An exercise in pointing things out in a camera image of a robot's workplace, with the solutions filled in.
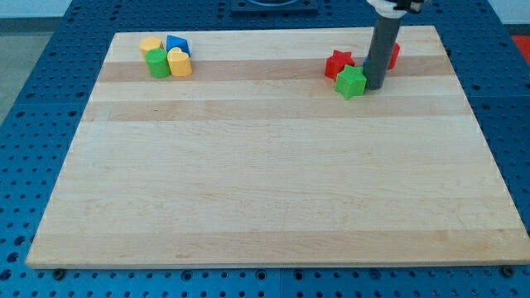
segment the green block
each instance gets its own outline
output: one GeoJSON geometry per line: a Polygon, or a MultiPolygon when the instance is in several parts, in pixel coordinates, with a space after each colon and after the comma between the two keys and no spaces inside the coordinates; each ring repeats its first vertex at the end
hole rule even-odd
{"type": "Polygon", "coordinates": [[[363,74],[363,69],[363,67],[346,65],[344,70],[337,75],[335,91],[344,95],[346,99],[363,95],[364,87],[366,87],[366,77],[363,74]]]}
{"type": "Polygon", "coordinates": [[[146,53],[147,67],[151,76],[157,79],[166,78],[171,70],[167,63],[167,51],[164,49],[153,49],[146,53]]]}

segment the blue block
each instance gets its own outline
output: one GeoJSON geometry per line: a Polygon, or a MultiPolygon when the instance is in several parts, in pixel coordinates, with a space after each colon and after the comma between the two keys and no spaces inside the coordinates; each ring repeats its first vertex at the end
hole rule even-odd
{"type": "Polygon", "coordinates": [[[181,48],[183,52],[187,53],[191,57],[190,47],[188,46],[187,40],[177,36],[168,35],[166,39],[166,50],[170,51],[174,47],[181,48]]]}

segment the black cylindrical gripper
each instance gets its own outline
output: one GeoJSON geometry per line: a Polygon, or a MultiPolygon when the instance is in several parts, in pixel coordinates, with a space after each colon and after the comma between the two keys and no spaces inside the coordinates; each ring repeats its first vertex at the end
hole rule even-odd
{"type": "Polygon", "coordinates": [[[366,89],[376,90],[383,86],[400,23],[401,18],[387,18],[379,15],[373,29],[372,43],[364,65],[366,89]]]}

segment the red star block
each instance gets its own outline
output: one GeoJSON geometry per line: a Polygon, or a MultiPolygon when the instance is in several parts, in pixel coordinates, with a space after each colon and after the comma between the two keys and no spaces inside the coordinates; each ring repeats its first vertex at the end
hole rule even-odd
{"type": "Polygon", "coordinates": [[[401,50],[401,47],[396,42],[394,44],[394,49],[392,50],[392,58],[390,59],[390,63],[388,64],[389,70],[391,70],[392,68],[396,66],[396,61],[398,61],[399,50],[401,50]]]}
{"type": "Polygon", "coordinates": [[[333,55],[325,61],[324,75],[337,80],[337,74],[344,70],[346,65],[355,66],[355,62],[351,59],[351,52],[333,50],[333,55]]]}

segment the green cylinder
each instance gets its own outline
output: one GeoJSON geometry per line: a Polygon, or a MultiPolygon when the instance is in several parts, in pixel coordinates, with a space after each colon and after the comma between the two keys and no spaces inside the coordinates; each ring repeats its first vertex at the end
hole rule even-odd
{"type": "Polygon", "coordinates": [[[164,49],[153,49],[146,53],[146,62],[149,72],[153,78],[166,78],[171,70],[167,63],[167,51],[164,49]]]}

